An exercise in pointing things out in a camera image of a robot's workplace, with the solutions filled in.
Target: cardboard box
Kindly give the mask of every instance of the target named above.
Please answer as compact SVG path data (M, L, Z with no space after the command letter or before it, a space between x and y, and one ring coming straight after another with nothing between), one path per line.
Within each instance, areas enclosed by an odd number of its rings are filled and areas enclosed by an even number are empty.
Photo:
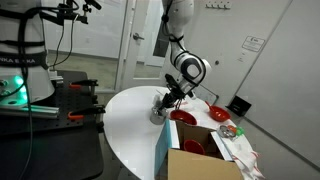
M219 140L217 137L217 133L212 129L166 120L156 145L155 179L243 179L227 148L223 143L216 142ZM181 150L184 140L187 139L199 142L206 152L205 155Z

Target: red clamp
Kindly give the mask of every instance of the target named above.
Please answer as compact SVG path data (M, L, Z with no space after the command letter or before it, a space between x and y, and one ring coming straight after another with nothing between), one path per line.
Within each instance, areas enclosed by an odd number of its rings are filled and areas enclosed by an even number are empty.
M72 111L68 113L68 119L75 121L83 119L85 115L92 115L92 114L103 114L106 111L104 110L104 105L97 105L95 107L86 108L78 111Z
M90 86L92 88L95 86L99 86L99 84L98 84L98 80L96 80L96 79L88 79L88 80L71 82L69 85L69 88L80 89L81 86Z

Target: wall sign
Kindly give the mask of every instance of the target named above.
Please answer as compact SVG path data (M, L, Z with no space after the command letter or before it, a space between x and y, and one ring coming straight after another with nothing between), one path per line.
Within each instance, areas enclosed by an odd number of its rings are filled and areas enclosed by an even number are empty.
M248 36L244 41L242 48L250 51L259 52L266 40Z

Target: red object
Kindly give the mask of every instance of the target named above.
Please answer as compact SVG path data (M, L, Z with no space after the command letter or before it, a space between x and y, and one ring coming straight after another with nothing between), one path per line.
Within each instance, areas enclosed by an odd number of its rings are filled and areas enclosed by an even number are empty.
M70 89L81 89L81 85L77 85L77 84L70 84L69 85Z
M185 140L183 148L187 152L205 155L205 151L200 143L195 140Z
M206 101L206 104L209 106L210 116L214 120L216 120L218 122L224 122L224 121L230 119L230 114L226 110L224 110L218 106L211 106L207 101Z
M170 119L183 121L189 125L197 125L197 120L190 113L183 110L173 110L170 113Z
M68 114L68 119L70 120L79 120L79 119L83 119L84 115L71 115L72 112L69 112Z
M232 125L228 125L228 129L230 129L232 132L237 133L237 128L235 128Z

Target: white wall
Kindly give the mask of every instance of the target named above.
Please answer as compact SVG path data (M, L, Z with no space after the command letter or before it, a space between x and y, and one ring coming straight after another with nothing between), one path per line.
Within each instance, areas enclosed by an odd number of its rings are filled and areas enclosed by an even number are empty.
M248 121L233 116L233 121L244 128L255 151L260 153L258 167L270 180L319 180L319 171L302 161L295 154L261 132Z
M248 119L320 169L318 7L293 0L237 95L252 104Z
M57 6L61 0L43 0L44 5ZM82 12L83 0L77 0ZM126 0L99 0L100 11L92 7L88 14L89 25L76 22L74 26L74 53L118 58L123 29ZM56 50L62 28L50 22L45 23L46 42L49 50ZM70 50L71 21L66 22L64 40L60 51Z
M246 37L267 39L289 0L230 0L227 11L206 9L206 2L195 1L194 17L185 32L186 47L209 61L212 73L203 85L220 96L219 105L226 105L258 56L242 48Z

